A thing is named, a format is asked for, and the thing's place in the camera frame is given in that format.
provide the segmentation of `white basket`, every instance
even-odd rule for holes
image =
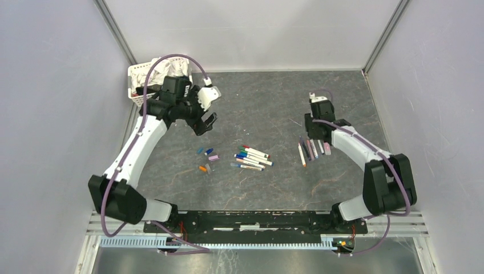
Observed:
[[[193,83],[192,70],[190,69],[190,61],[187,60],[187,63],[188,63],[188,78],[190,79],[190,82]],[[141,107],[143,105],[143,96],[142,95],[133,96],[133,93],[131,93],[132,90],[136,90],[136,87],[134,87],[131,82],[131,74],[136,73],[137,70],[140,70],[144,67],[150,67],[150,66],[151,66],[151,62],[147,62],[147,63],[141,63],[137,65],[132,65],[128,68],[128,98],[130,98],[138,107]],[[147,94],[146,99],[151,98],[153,94],[154,93]]]

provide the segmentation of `crumpled paper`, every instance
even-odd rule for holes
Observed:
[[[158,58],[153,58],[151,60],[151,66],[158,60]],[[131,92],[136,93],[136,87],[143,87],[144,81],[146,80],[146,75],[151,66],[146,66],[133,70],[131,72]],[[163,84],[165,76],[188,76],[188,60],[181,57],[172,57],[161,61],[156,65],[155,69],[151,73],[150,79],[148,81],[148,86],[153,84]]]

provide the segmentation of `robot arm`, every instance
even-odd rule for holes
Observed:
[[[386,166],[382,157],[387,158],[393,165],[404,185],[410,204],[415,204],[417,194],[412,168],[405,155],[392,155],[376,147],[359,136],[346,120],[336,120],[334,107],[326,97],[310,94],[309,103],[312,113],[304,115],[309,138],[328,142],[348,155],[364,171],[362,194],[333,206],[332,215],[337,223],[380,215],[405,206],[404,196],[394,174]],[[315,120],[322,120],[324,123],[315,123]]]
[[[100,212],[103,194],[115,171],[116,178],[106,204],[106,216],[136,224],[141,220],[167,221],[176,211],[176,206],[159,200],[145,199],[136,191],[139,177],[153,148],[177,119],[184,119],[197,136],[212,130],[217,119],[213,113],[207,120],[202,116],[208,111],[211,103],[221,96],[217,87],[200,88],[191,86],[185,78],[165,77],[159,90],[150,90],[155,95],[147,100],[146,123],[139,132],[143,117],[138,117],[136,126],[113,164],[103,176],[93,175],[88,186],[97,212]],[[119,162],[124,159],[123,167]]]

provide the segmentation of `marker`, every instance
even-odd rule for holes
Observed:
[[[261,151],[255,150],[255,149],[250,148],[250,147],[245,146],[245,145],[242,145],[242,146],[241,146],[241,147],[239,147],[239,148],[240,148],[241,150],[243,149],[243,150],[245,150],[245,151],[252,152],[252,153],[254,153],[254,154],[256,154],[256,155],[260,155],[260,156],[262,156],[262,157],[264,157],[264,158],[270,158],[270,157],[271,157],[269,154],[263,153],[263,152],[261,152]]]
[[[208,174],[212,173],[212,169],[210,168],[210,166],[208,164],[205,165],[205,168],[207,169]]]
[[[304,144],[303,137],[301,137],[301,135],[299,135],[299,142],[301,143],[301,146],[304,149],[304,152],[306,152],[306,157],[308,157],[308,160],[311,161],[311,155],[309,154],[308,149],[306,148],[306,145]]]
[[[205,156],[207,156],[208,154],[212,153],[213,151],[213,148],[209,148],[206,152],[205,152]]]
[[[309,150],[309,154],[311,155],[311,161],[314,161],[314,154],[313,154],[313,150],[311,149],[311,143],[309,142],[309,140],[306,140],[306,144],[308,144],[308,150]]]
[[[301,156],[302,166],[306,167],[306,161],[304,160],[303,149],[301,148],[301,143],[297,142],[297,148],[299,149],[299,155]]]
[[[309,140],[309,142],[311,143],[311,148],[313,149],[313,152],[314,152],[314,157],[315,157],[316,159],[318,159],[318,158],[319,158],[319,156],[318,156],[318,154],[317,154],[316,145],[314,144],[314,140],[313,140],[313,139],[311,139],[311,140]]]
[[[241,160],[245,160],[245,161],[248,161],[248,162],[252,162],[252,163],[254,163],[254,164],[262,164],[262,163],[261,163],[261,162],[259,162],[259,161],[256,161],[256,160],[252,160],[252,159],[246,158],[246,157],[244,157],[244,156],[242,156],[242,155],[240,155],[240,154],[236,154],[236,155],[234,155],[234,156],[235,156],[235,158],[237,158],[237,159],[241,159]]]
[[[321,140],[318,140],[319,149],[321,150],[321,155],[324,154],[324,149],[322,148]]]
[[[258,171],[264,171],[263,168],[260,168],[260,167],[251,167],[251,166],[245,166],[243,164],[234,164],[234,163],[231,163],[230,164],[232,167],[240,167],[240,168],[246,168],[248,170],[258,170]]]
[[[239,152],[239,153],[245,153],[245,154],[247,154],[247,155],[251,155],[251,156],[254,156],[254,157],[257,157],[257,158],[263,159],[263,160],[267,160],[267,158],[265,158],[265,157],[262,157],[262,156],[260,156],[260,155],[254,154],[254,153],[252,153],[252,152],[248,152],[248,151],[246,151],[246,150],[240,150],[240,152]]]
[[[210,157],[208,157],[208,160],[209,160],[210,162],[217,161],[218,159],[220,159],[218,155],[214,155],[214,156],[210,156]]]
[[[331,148],[327,142],[324,142],[324,154],[331,155]]]
[[[268,164],[269,166],[274,166],[274,163],[272,163],[271,161],[267,161],[267,160],[264,160],[262,158],[255,157],[255,156],[252,156],[252,155],[247,155],[247,153],[245,153],[245,152],[241,152],[239,155],[242,156],[242,157],[245,157],[245,158],[249,158],[250,160],[255,160],[257,162],[260,162],[261,164]]]
[[[256,163],[253,163],[253,162],[242,160],[240,158],[235,159],[235,161],[240,162],[240,163],[244,163],[244,164],[249,164],[249,165],[254,166],[254,167],[260,167],[262,169],[265,169],[265,166],[263,166],[261,164],[256,164]]]

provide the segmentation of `blue marker cap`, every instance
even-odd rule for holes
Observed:
[[[213,151],[213,148],[209,148],[206,152],[205,152],[205,156],[207,156],[208,154],[212,153]]]

